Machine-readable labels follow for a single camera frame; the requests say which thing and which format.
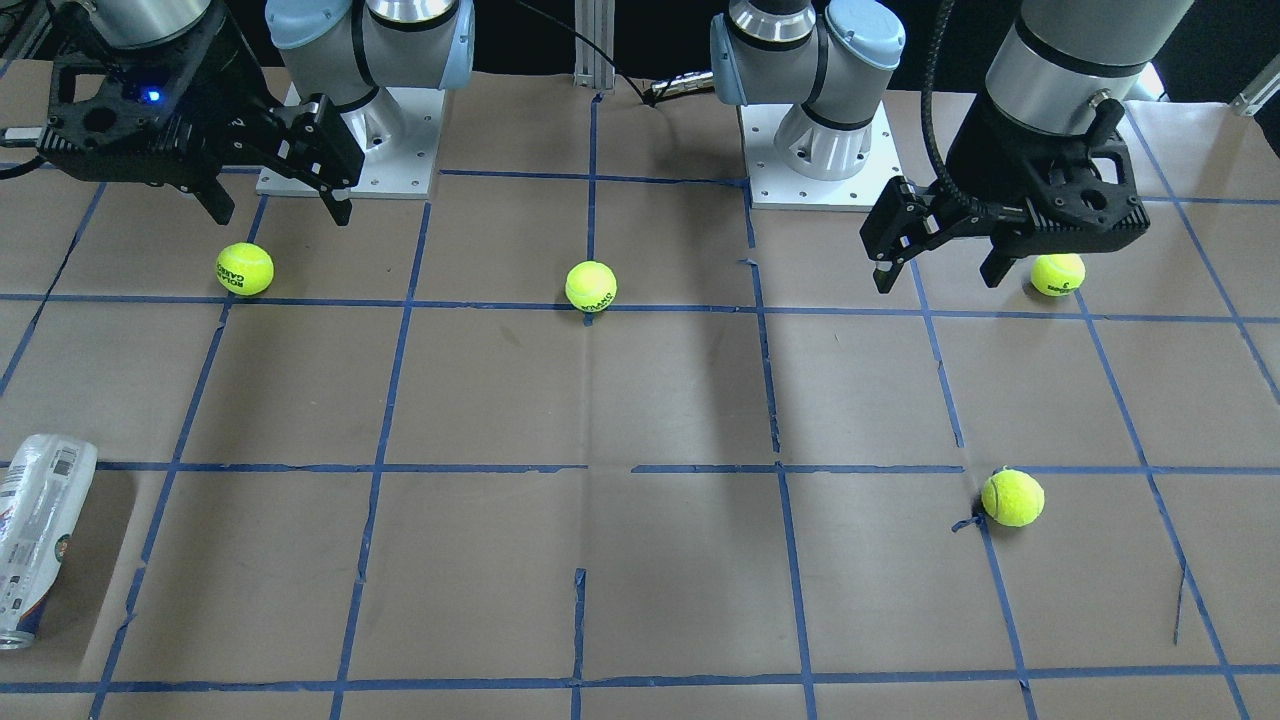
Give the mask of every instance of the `blue tape grid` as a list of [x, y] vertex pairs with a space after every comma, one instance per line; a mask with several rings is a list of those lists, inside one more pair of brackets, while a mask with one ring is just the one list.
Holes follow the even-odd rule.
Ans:
[[[8, 69], [8, 64], [0, 67], [0, 77]], [[736, 179], [671, 179], [671, 178], [644, 178], [644, 177], [626, 177], [626, 176], [600, 176], [596, 173], [596, 138], [598, 138], [598, 102], [599, 99], [591, 104], [591, 160], [590, 170], [588, 174], [572, 174], [572, 173], [518, 173], [518, 172], [481, 172], [481, 170], [443, 170], [442, 174], [457, 174], [457, 176], [484, 176], [484, 177], [513, 177], [513, 178], [561, 178], [561, 179], [580, 179], [588, 181], [589, 183], [589, 218], [588, 218], [588, 256], [594, 255], [595, 250], [595, 188], [598, 182], [637, 182], [637, 183], [659, 183], [659, 184], [677, 184], [677, 183], [710, 183], [710, 184], [726, 184], [740, 187], [744, 191], [744, 204], [746, 209], [748, 220], [748, 246], [755, 247], [755, 234], [754, 228], [750, 223], [750, 193], [749, 186], [745, 181]], [[380, 489], [380, 478], [384, 473], [556, 473], [564, 469], [584, 469], [584, 465], [466, 465], [466, 464], [388, 464], [385, 462], [385, 446], [387, 439], [390, 433], [392, 420], [394, 414], [394, 400], [398, 386], [399, 369], [403, 363], [404, 342], [408, 333], [410, 320], [412, 316], [412, 310], [419, 307], [474, 307], [474, 309], [520, 309], [520, 310], [550, 310], [562, 311], [570, 310], [567, 304], [521, 304], [521, 302], [449, 302], [449, 301], [420, 301], [415, 300], [415, 288], [417, 278], [421, 270], [422, 255], [425, 251], [426, 242], [426, 225], [430, 214], [430, 206], [424, 210], [422, 227], [419, 237], [419, 247], [415, 256], [413, 273], [410, 279], [410, 288], [406, 293], [404, 300], [346, 300], [346, 299], [239, 299], [233, 296], [227, 297], [151, 297], [151, 296], [88, 296], [88, 295], [56, 295], [54, 293], [54, 286], [56, 286], [58, 278], [61, 270], [55, 275], [54, 283], [51, 284], [49, 292], [44, 296], [32, 293], [0, 293], [0, 301], [14, 300], [14, 301], [38, 301], [40, 309], [37, 309], [32, 323], [28, 325], [23, 340], [19, 343], [18, 350], [14, 351], [13, 357], [5, 368], [5, 373], [0, 377], [0, 395], [4, 393], [8, 383], [10, 382], [15, 368], [18, 366], [27, 346], [29, 345], [31, 337], [35, 333], [36, 325], [38, 324], [40, 314], [47, 302], [157, 302], [157, 304], [219, 304], [221, 305], [221, 324], [214, 332], [210, 341], [209, 351], [206, 352], [205, 365], [201, 370], [200, 379], [197, 380], [196, 389], [192, 395], [192, 401], [188, 406], [188, 413], [183, 423], [182, 433], [177, 447], [174, 448], [173, 457], [169, 462], [101, 462], [100, 466], [105, 470], [155, 470], [165, 471], [165, 483], [161, 489], [160, 497], [156, 503], [156, 510], [152, 515], [152, 521], [148, 528], [147, 538], [143, 544], [142, 560], [143, 562], [150, 557], [154, 551], [155, 539], [159, 532], [159, 525], [163, 519], [163, 514], [168, 502], [169, 492], [172, 489], [173, 479], [177, 473], [278, 473], [278, 471], [311, 471], [311, 473], [370, 473], [371, 486], [370, 486], [370, 510], [369, 518], [366, 520], [365, 536], [362, 538], [358, 573], [357, 579], [352, 588], [352, 602], [348, 612], [347, 633], [343, 643], [343, 652], [340, 657], [340, 665], [335, 680], [321, 680], [321, 682], [280, 682], [280, 683], [216, 683], [216, 682], [183, 682], [183, 683], [159, 683], [159, 682], [116, 682], [111, 679], [114, 673], [115, 662], [119, 659], [120, 648], [123, 647], [124, 638], [128, 630], [128, 621], [120, 626], [116, 632], [115, 641], [111, 646], [111, 652], [108, 657], [106, 666], [101, 679], [97, 683], [0, 683], [0, 694], [13, 694], [13, 693], [93, 693], [93, 716], [97, 716], [101, 711], [102, 702], [109, 693], [148, 693], [148, 692], [298, 692], [298, 691], [311, 691], [311, 692], [332, 692], [334, 694], [332, 719], [337, 720], [340, 717], [342, 698], [347, 692], [370, 692], [370, 691], [390, 691], [390, 689], [534, 689], [534, 688], [547, 688], [547, 689], [570, 689], [572, 692], [572, 719], [580, 720], [581, 717], [581, 689], [582, 688], [621, 688], [621, 687], [705, 687], [705, 685], [769, 685], [769, 684], [799, 684], [805, 689], [806, 700], [806, 715], [809, 719], [815, 720], [818, 717], [818, 708], [815, 701], [814, 687], [822, 684], [860, 684], [860, 683], [936, 683], [936, 682], [1009, 682], [1016, 680], [1024, 691], [1024, 700], [1027, 703], [1027, 712], [1029, 719], [1036, 717], [1034, 700], [1030, 692], [1030, 680], [1034, 679], [1061, 679], [1061, 678], [1119, 678], [1119, 676], [1193, 676], [1193, 675], [1221, 675], [1231, 692], [1231, 697], [1236, 703], [1236, 708], [1242, 719], [1248, 719], [1249, 714], [1244, 706], [1243, 697], [1235, 683], [1236, 675], [1280, 675], [1280, 665], [1231, 665], [1225, 656], [1221, 642], [1217, 638], [1216, 630], [1213, 629], [1212, 620], [1208, 614], [1208, 609], [1204, 600], [1199, 592], [1198, 585], [1194, 580], [1194, 574], [1190, 568], [1187, 568], [1187, 559], [1181, 548], [1181, 543], [1178, 538], [1176, 529], [1171, 518], [1169, 516], [1167, 509], [1164, 503], [1164, 498], [1160, 493], [1160, 487], [1157, 478], [1166, 474], [1212, 474], [1212, 475], [1257, 475], [1257, 477], [1280, 477], [1280, 468], [1231, 468], [1231, 466], [1153, 466], [1149, 465], [1146, 454], [1142, 450], [1140, 439], [1137, 436], [1137, 430], [1133, 425], [1132, 416], [1128, 413], [1128, 407], [1124, 401], [1124, 396], [1120, 392], [1119, 383], [1115, 380], [1115, 375], [1111, 370], [1110, 360], [1106, 356], [1106, 351], [1102, 346], [1101, 337], [1097, 333], [1096, 323], [1098, 320], [1107, 322], [1180, 322], [1180, 323], [1231, 323], [1238, 327], [1242, 337], [1244, 337], [1256, 363], [1258, 364], [1260, 372], [1262, 373], [1265, 380], [1271, 388], [1272, 393], [1280, 400], [1280, 391], [1276, 388], [1276, 382], [1266, 363], [1261, 357], [1252, 336], [1248, 332], [1249, 325], [1254, 324], [1280, 324], [1280, 318], [1276, 316], [1242, 316], [1235, 305], [1231, 302], [1225, 284], [1221, 282], [1219, 274], [1213, 269], [1199, 237], [1196, 234], [1194, 228], [1185, 213], [1184, 205], [1187, 204], [1229, 204], [1229, 205], [1280, 205], [1280, 201], [1274, 200], [1231, 200], [1231, 199], [1215, 199], [1215, 197], [1178, 197], [1172, 192], [1172, 187], [1160, 168], [1155, 154], [1151, 150], [1149, 143], [1142, 135], [1140, 128], [1134, 123], [1135, 135], [1142, 143], [1144, 151], [1151, 158], [1161, 181], [1169, 192], [1169, 197], [1149, 197], [1146, 199], [1151, 202], [1172, 202], [1179, 211], [1183, 223], [1187, 227], [1188, 233], [1192, 237], [1193, 243], [1210, 272], [1215, 286], [1219, 290], [1226, 306], [1228, 315], [1225, 316], [1188, 316], [1188, 315], [1094, 315], [1089, 311], [1084, 296], [1078, 293], [1079, 313], [1006, 313], [1006, 311], [954, 311], [954, 310], [933, 310], [928, 305], [928, 299], [924, 292], [923, 282], [918, 273], [915, 274], [916, 292], [920, 297], [920, 310], [881, 310], [881, 309], [846, 309], [846, 307], [771, 307], [764, 304], [763, 288], [760, 282], [760, 269], [754, 263], [751, 263], [753, 284], [755, 288], [755, 305], [754, 306], [714, 306], [714, 305], [616, 305], [611, 307], [611, 311], [620, 313], [754, 313], [758, 318], [759, 331], [760, 331], [760, 350], [762, 350], [762, 363], [764, 365], [765, 373], [765, 386], [768, 388], [767, 397], [769, 404], [769, 414], [773, 429], [774, 451], [778, 460], [773, 465], [640, 465], [632, 471], [635, 473], [772, 473], [778, 478], [778, 489], [782, 502], [783, 512], [783, 528], [787, 539], [787, 553], [788, 553], [788, 568], [792, 582], [792, 596], [796, 615], [797, 638], [799, 638], [799, 652], [800, 652], [800, 665], [801, 671], [799, 674], [771, 674], [771, 675], [753, 675], [753, 676], [727, 676], [727, 675], [695, 675], [695, 676], [623, 676], [623, 678], [605, 678], [586, 680], [582, 678], [582, 647], [585, 635], [585, 592], [586, 592], [586, 571], [579, 570], [575, 578], [576, 587], [576, 606], [575, 606], [575, 660], [573, 671], [570, 678], [499, 678], [499, 679], [376, 679], [376, 680], [349, 680], [347, 678], [347, 671], [349, 669], [351, 651], [355, 643], [355, 628], [360, 612], [360, 602], [362, 597], [362, 585], [365, 578], [365, 570], [367, 570], [369, 550], [372, 538], [372, 529], [376, 518], [378, 495]], [[0, 167], [13, 167], [13, 163], [0, 163]], [[237, 168], [230, 169], [232, 173], [252, 173], [256, 172], [250, 168]], [[84, 228], [92, 217], [93, 210], [97, 206], [97, 201], [102, 195], [104, 187], [99, 187], [97, 193], [91, 201], [83, 220], [68, 249], [67, 258], [64, 258], [63, 266], [65, 266], [67, 259], [69, 259], [70, 252], [74, 250], [83, 234]], [[259, 204], [257, 213], [253, 220], [253, 225], [250, 231], [250, 241], [257, 233], [262, 213], [266, 206], [266, 199], [262, 199]], [[311, 305], [311, 306], [381, 306], [381, 307], [402, 307], [403, 316], [401, 324], [401, 333], [397, 340], [397, 352], [396, 360], [393, 363], [392, 378], [388, 387], [388, 402], [384, 414], [383, 430], [379, 438], [379, 451], [378, 457], [370, 465], [283, 465], [283, 464], [191, 464], [182, 462], [182, 450], [186, 445], [187, 437], [191, 430], [191, 424], [195, 419], [196, 411], [198, 409], [200, 398], [204, 393], [204, 387], [207, 382], [210, 369], [212, 366], [214, 357], [216, 355], [221, 334], [225, 327], [225, 322], [229, 316], [229, 311], [234, 305]], [[1174, 546], [1175, 555], [1179, 562], [1187, 568], [1188, 585], [1190, 588], [1192, 596], [1196, 600], [1197, 610], [1204, 621], [1206, 629], [1210, 634], [1211, 642], [1213, 644], [1215, 653], [1217, 655], [1217, 665], [1172, 665], [1172, 666], [1120, 666], [1120, 667], [1042, 667], [1042, 669], [1029, 669], [1021, 660], [1020, 643], [1018, 641], [1016, 624], [1012, 615], [1012, 609], [1009, 603], [1007, 593], [1005, 591], [1004, 579], [1000, 573], [998, 557], [996, 552], [996, 546], [991, 539], [989, 533], [983, 527], [983, 543], [988, 555], [989, 566], [992, 570], [992, 578], [997, 588], [997, 594], [1001, 600], [1001, 610], [1005, 615], [1006, 626], [1010, 635], [1011, 648], [1014, 651], [1015, 667], [1009, 670], [978, 670], [978, 671], [919, 671], [919, 673], [813, 673], [812, 662], [809, 659], [808, 647], [808, 630], [805, 625], [804, 616], [804, 598], [803, 588], [800, 583], [800, 569], [799, 557], [795, 542], [795, 527], [794, 519], [791, 516], [790, 506], [790, 488], [787, 483], [788, 474], [805, 474], [805, 473], [836, 473], [836, 474], [863, 474], [863, 473], [937, 473], [937, 474], [955, 474], [964, 473], [965, 469], [960, 466], [948, 465], [895, 465], [895, 466], [874, 466], [874, 465], [786, 465], [781, 460], [781, 443], [780, 433], [777, 429], [777, 404], [772, 389], [772, 366], [768, 351], [768, 331], [767, 331], [767, 316], [771, 314], [818, 314], [818, 315], [897, 315], [897, 316], [916, 316], [925, 322], [925, 327], [929, 334], [931, 346], [934, 352], [934, 359], [938, 361], [940, 383], [942, 386], [943, 396], [947, 401], [948, 415], [952, 421], [952, 428], [956, 432], [957, 445], [963, 443], [963, 436], [960, 433], [960, 419], [955, 407], [954, 398], [950, 392], [950, 383], [946, 377], [945, 363], [942, 357], [942, 350], [937, 341], [937, 334], [933, 328], [933, 318], [1033, 318], [1033, 319], [1069, 319], [1080, 320], [1087, 324], [1091, 331], [1091, 337], [1094, 341], [1096, 350], [1098, 352], [1100, 361], [1107, 374], [1108, 383], [1111, 384], [1112, 392], [1117, 404], [1120, 405], [1121, 414], [1125, 419], [1126, 428], [1130, 432], [1130, 439], [1134, 443], [1135, 452], [1138, 455], [1139, 465], [1135, 466], [1025, 466], [1023, 469], [1032, 473], [1043, 474], [1140, 474], [1148, 480], [1152, 491], [1153, 500], [1164, 519], [1166, 530], [1169, 533], [1170, 541]], [[8, 465], [6, 462], [0, 462], [0, 466]], [[142, 580], [145, 577], [145, 565], [136, 573], [133, 584], [131, 585], [129, 597], [127, 600], [128, 618], [132, 619], [133, 609], [137, 602], [138, 593], [141, 591]]]

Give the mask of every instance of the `yellow tennis ball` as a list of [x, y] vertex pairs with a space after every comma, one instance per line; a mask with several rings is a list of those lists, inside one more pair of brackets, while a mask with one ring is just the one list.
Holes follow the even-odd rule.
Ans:
[[237, 242], [218, 254], [218, 282], [236, 295], [257, 295], [274, 277], [271, 256], [256, 245]]
[[1084, 260], [1068, 255], [1041, 255], [1032, 265], [1032, 284], [1044, 295], [1071, 295], [1084, 282]]
[[992, 520], [1010, 528], [1029, 525], [1044, 510], [1044, 488], [1021, 470], [1004, 470], [987, 478], [982, 507]]
[[613, 302], [618, 292], [618, 279], [604, 263], [588, 260], [573, 265], [564, 278], [564, 295], [573, 307], [584, 313], [599, 313]]

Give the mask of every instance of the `black wire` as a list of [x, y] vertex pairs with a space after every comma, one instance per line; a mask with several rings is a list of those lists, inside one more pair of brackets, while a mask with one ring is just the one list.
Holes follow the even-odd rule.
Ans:
[[924, 147], [929, 154], [929, 164], [942, 183], [942, 190], [959, 202], [970, 215], [986, 218], [987, 206], [977, 197], [960, 190], [955, 178], [947, 170], [938, 151], [938, 141], [933, 137], [933, 82], [938, 72], [938, 55], [942, 50], [942, 35], [946, 32], [947, 22], [951, 19], [951, 8], [955, 0], [942, 0], [938, 5], [937, 20], [933, 23], [933, 36], [929, 38], [929, 51], [924, 61], [924, 87], [920, 88], [920, 127], [924, 131]]
[[38, 169], [44, 164], [45, 159], [37, 155], [36, 158], [32, 158], [31, 160], [27, 160], [20, 165], [9, 168], [6, 170], [0, 170], [0, 181], [20, 178], [22, 176]]
[[600, 50], [599, 45], [591, 42], [590, 40], [588, 40], [582, 33], [580, 33], [576, 29], [571, 28], [568, 24], [566, 24], [563, 20], [561, 20], [556, 15], [552, 15], [550, 13], [547, 13], [544, 10], [539, 10], [538, 8], [534, 8], [532, 5], [530, 5], [529, 3], [525, 3], [525, 0], [515, 0], [515, 1], [516, 1], [516, 5], [520, 5], [521, 8], [529, 10], [530, 13], [535, 13], [538, 15], [541, 15], [541, 17], [547, 18], [548, 20], [558, 24], [559, 27], [562, 27], [562, 28], [572, 32], [573, 37], [576, 37], [576, 38], [581, 40], [582, 42], [588, 44], [591, 47], [591, 50], [595, 50], [596, 53], [600, 54], [602, 58], [604, 58], [604, 61], [607, 61], [609, 65], [613, 67], [613, 72], [618, 73], [618, 77], [621, 77], [622, 79], [627, 81], [627, 85], [631, 86], [631, 90], [636, 91], [636, 95], [640, 97], [641, 102], [644, 102], [645, 105], [652, 105], [652, 102], [649, 101], [649, 99], [645, 97], [645, 95], [640, 90], [640, 87], [637, 87], [636, 83], [631, 81], [631, 78], [628, 78], [627, 76], [625, 76], [621, 72], [618, 72], [618, 64], [616, 61], [613, 61], [613, 58], [609, 58], [608, 53], [605, 53], [604, 50]]

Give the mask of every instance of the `light blue joint cover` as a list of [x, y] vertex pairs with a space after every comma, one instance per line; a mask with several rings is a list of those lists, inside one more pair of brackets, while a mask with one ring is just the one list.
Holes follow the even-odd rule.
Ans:
[[266, 0], [266, 27], [280, 50], [302, 47], [333, 29], [351, 12], [352, 0]]
[[726, 105], [746, 105], [742, 76], [733, 60], [733, 44], [724, 26], [724, 15], [712, 18], [712, 74], [716, 77], [716, 97]]
[[876, 0], [832, 0], [827, 24], [841, 45], [868, 64], [882, 70], [897, 68], [906, 31], [888, 8]]
[[471, 0], [458, 0], [458, 18], [453, 26], [449, 56], [444, 60], [440, 90], [457, 90], [471, 82], [471, 67], [476, 50], [475, 24], [475, 6]]

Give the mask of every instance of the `white mounting plate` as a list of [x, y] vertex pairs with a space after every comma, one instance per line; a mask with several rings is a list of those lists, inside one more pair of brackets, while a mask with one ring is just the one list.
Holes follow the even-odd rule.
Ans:
[[845, 181], [819, 181], [792, 170], [773, 147], [773, 135], [791, 105], [744, 105], [742, 152], [751, 177], [751, 205], [772, 210], [845, 210], [865, 213], [884, 183], [902, 174], [897, 146], [882, 102], [872, 119], [867, 164]]
[[[389, 87], [388, 91], [404, 111], [407, 132], [394, 145], [383, 145], [365, 154], [365, 169], [360, 173], [360, 184], [351, 188], [351, 197], [425, 200], [435, 177], [445, 91], [420, 87]], [[292, 85], [284, 102], [298, 102], [298, 92]], [[257, 176], [257, 193], [317, 197], [306, 183], [279, 177], [266, 168]]]

